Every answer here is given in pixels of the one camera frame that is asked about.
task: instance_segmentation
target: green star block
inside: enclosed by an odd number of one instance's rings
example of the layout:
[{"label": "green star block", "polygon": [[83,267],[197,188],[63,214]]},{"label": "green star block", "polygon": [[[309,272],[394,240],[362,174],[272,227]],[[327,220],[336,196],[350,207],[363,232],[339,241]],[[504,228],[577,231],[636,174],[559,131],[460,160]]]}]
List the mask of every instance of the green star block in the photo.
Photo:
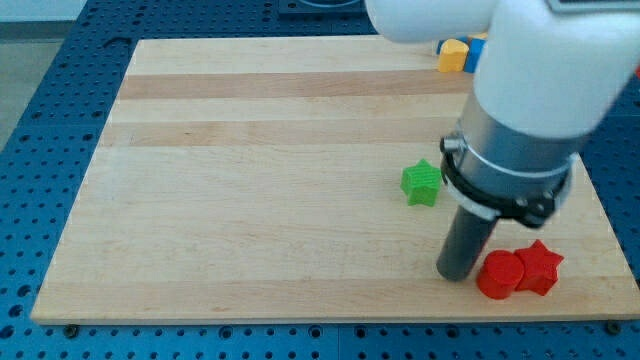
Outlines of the green star block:
[{"label": "green star block", "polygon": [[407,205],[434,206],[440,190],[440,169],[422,159],[416,166],[402,171],[402,191],[407,195]]}]

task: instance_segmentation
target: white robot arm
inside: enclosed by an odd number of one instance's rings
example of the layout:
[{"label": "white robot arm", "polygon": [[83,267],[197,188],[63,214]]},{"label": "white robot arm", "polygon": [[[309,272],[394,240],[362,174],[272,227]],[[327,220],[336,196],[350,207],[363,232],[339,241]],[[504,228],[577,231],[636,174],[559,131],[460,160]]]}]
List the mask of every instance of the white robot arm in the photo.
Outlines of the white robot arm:
[{"label": "white robot arm", "polygon": [[541,227],[571,164],[640,61],[640,1],[366,0],[396,42],[489,29],[442,170],[460,207],[438,271],[463,280],[500,218]]}]

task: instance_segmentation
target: orange block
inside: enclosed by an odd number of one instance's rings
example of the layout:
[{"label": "orange block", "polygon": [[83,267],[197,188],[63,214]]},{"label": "orange block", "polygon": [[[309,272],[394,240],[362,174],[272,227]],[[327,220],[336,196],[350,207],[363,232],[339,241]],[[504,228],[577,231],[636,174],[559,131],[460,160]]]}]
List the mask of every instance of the orange block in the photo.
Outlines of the orange block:
[{"label": "orange block", "polygon": [[468,53],[469,45],[462,41],[455,39],[445,41],[440,50],[438,71],[462,71],[464,69],[464,63],[467,60]]}]

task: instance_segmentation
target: screw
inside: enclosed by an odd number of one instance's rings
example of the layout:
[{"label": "screw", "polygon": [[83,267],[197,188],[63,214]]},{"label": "screw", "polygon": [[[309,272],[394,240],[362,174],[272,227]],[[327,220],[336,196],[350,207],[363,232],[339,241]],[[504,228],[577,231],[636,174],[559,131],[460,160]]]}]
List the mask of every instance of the screw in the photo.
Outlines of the screw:
[{"label": "screw", "polygon": [[80,333],[80,327],[74,324],[69,324],[65,326],[64,329],[62,330],[62,334],[67,339],[73,339],[77,337],[79,333]]},{"label": "screw", "polygon": [[609,335],[618,335],[622,331],[622,327],[620,327],[620,323],[613,320],[608,320],[604,325],[604,331]]}]

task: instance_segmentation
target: blue pegboard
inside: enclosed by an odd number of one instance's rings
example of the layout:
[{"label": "blue pegboard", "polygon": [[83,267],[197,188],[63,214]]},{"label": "blue pegboard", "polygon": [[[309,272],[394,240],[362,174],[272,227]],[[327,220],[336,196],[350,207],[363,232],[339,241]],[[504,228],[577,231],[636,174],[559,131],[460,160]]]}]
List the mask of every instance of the blue pegboard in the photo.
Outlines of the blue pegboard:
[{"label": "blue pegboard", "polygon": [[[0,154],[0,359],[638,357],[639,321],[83,326],[75,338],[67,338],[63,327],[34,324],[28,315],[139,39],[374,32],[363,16],[281,18],[277,5],[271,0],[88,1]],[[636,276],[639,90],[640,81],[632,79],[583,153]]]}]

